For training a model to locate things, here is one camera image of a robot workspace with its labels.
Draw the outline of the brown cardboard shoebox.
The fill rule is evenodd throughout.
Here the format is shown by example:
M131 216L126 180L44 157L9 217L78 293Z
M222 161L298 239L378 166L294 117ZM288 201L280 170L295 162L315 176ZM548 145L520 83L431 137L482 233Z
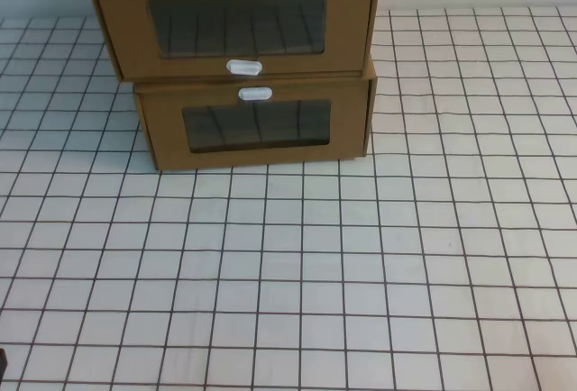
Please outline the brown cardboard shoebox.
M378 0L92 0L119 79L356 76Z
M155 168L353 159L367 153L374 64L360 76L140 83L133 94Z

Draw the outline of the white grid tablecloth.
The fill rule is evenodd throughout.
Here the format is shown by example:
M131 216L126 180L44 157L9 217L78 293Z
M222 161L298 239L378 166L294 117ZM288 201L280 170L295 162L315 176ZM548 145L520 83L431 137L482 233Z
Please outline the white grid tablecloth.
M365 157L159 172L95 18L4 18L2 389L575 389L575 8L372 55Z

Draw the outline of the black object at left edge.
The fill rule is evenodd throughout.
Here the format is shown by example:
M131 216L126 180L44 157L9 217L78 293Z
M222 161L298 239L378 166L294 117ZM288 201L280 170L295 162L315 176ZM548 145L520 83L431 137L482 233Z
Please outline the black object at left edge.
M3 379L5 370L7 368L8 362L7 357L5 355L5 351L0 349L0 380Z

